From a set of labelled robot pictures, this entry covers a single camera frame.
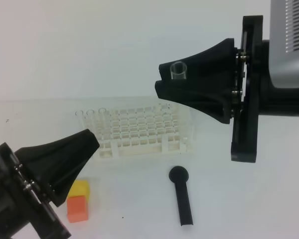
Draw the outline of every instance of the orange block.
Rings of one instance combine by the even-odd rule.
[[[77,223],[89,219],[88,203],[85,196],[70,197],[67,199],[68,220],[70,223]]]

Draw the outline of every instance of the yellow cube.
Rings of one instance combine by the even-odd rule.
[[[90,186],[88,181],[86,180],[75,180],[70,192],[68,194],[68,198],[71,197],[78,197],[78,196],[85,196],[86,200],[88,201],[90,198]]]

